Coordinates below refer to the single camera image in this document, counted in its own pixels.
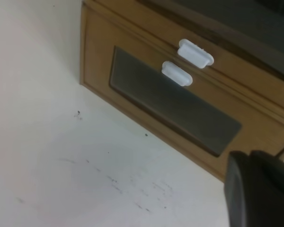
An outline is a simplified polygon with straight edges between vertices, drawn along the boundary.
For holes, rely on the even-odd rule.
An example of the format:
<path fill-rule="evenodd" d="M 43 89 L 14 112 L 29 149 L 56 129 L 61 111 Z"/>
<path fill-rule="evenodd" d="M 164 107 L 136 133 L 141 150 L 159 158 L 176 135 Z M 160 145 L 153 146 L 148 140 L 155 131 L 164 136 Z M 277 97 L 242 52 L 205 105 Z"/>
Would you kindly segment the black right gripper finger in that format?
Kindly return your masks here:
<path fill-rule="evenodd" d="M 232 151 L 224 196 L 231 227 L 284 227 L 284 162 L 263 151 Z"/>

